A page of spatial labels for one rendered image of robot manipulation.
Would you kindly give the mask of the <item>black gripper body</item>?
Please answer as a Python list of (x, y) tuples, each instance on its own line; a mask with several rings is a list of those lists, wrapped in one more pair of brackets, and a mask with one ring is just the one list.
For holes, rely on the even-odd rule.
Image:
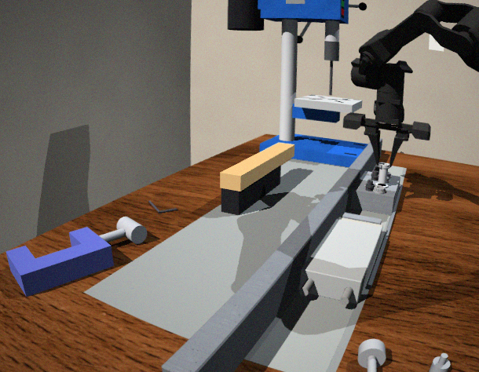
[(413, 125), (401, 123), (403, 98), (404, 94), (377, 91), (376, 121), (375, 119), (366, 119), (365, 114), (350, 112), (344, 116), (343, 128), (359, 129), (361, 126), (365, 126), (367, 133), (377, 133), (379, 129), (387, 129), (396, 131), (397, 137), (408, 138), (408, 135), (412, 133), (415, 139), (430, 140), (431, 126), (429, 123), (413, 122)]

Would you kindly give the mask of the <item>blue c-clamp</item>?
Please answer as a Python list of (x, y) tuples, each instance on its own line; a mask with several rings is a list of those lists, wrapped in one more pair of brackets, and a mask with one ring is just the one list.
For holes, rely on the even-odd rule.
[[(10, 271), (26, 297), (114, 266), (111, 241), (145, 241), (147, 229), (122, 217), (117, 230), (97, 235), (88, 227), (69, 232), (71, 247), (35, 258), (26, 246), (6, 251)], [(106, 242), (105, 242), (106, 241)]]

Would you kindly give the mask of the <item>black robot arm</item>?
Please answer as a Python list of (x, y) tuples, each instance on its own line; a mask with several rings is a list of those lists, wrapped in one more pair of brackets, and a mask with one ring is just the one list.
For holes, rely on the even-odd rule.
[[(449, 29), (437, 21), (457, 24)], [(393, 30), (380, 31), (359, 48), (360, 58), (351, 62), (353, 84), (384, 93), (404, 94), (404, 73), (413, 70), (406, 61), (387, 62), (425, 32), (479, 72), (479, 7), (428, 0)]]

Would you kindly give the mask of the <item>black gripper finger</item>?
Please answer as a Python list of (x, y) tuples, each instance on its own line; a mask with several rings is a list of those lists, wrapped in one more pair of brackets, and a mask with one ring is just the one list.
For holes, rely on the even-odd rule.
[(380, 130), (377, 133), (367, 133), (364, 131), (364, 135), (368, 135), (371, 145), (373, 147), (376, 165), (379, 164), (380, 159)]
[(393, 165), (393, 161), (396, 157), (397, 151), (399, 150), (403, 141), (408, 141), (408, 139), (409, 139), (409, 135), (408, 135), (408, 138), (406, 138), (406, 137), (397, 137), (397, 134), (396, 134), (396, 136), (394, 137), (393, 149), (392, 149), (392, 153), (391, 153), (391, 157), (389, 161), (389, 167)]

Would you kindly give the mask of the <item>white cylinder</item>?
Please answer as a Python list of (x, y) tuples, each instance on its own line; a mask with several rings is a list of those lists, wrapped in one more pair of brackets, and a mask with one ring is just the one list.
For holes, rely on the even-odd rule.
[(390, 168), (389, 163), (380, 162), (378, 164), (378, 167), (380, 167), (379, 168), (379, 175), (378, 175), (378, 182), (380, 184), (386, 184), (388, 169)]

